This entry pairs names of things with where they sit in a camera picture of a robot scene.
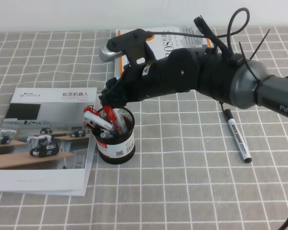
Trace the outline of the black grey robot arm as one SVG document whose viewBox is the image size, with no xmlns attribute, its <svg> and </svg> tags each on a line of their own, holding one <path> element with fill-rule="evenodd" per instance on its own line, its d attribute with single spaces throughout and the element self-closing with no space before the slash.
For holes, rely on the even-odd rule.
<svg viewBox="0 0 288 230">
<path fill-rule="evenodd" d="M 100 101 L 121 108 L 190 90 L 239 109 L 259 105 L 288 117 L 288 78 L 271 75 L 262 63 L 240 54 L 224 60 L 220 53 L 206 54 L 202 48 L 176 49 L 136 70 L 126 68 L 120 79 L 107 81 Z"/>
</svg>

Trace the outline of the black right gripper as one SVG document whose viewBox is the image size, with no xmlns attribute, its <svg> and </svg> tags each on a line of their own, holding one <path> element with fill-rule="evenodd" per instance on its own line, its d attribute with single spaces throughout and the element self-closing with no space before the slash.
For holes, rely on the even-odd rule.
<svg viewBox="0 0 288 230">
<path fill-rule="evenodd" d="M 130 102 L 196 90 L 226 102 L 224 69 L 225 62 L 214 48 L 179 48 L 159 60 L 125 65 L 119 79 L 106 82 L 99 99 L 103 107 L 124 107 Z"/>
</svg>

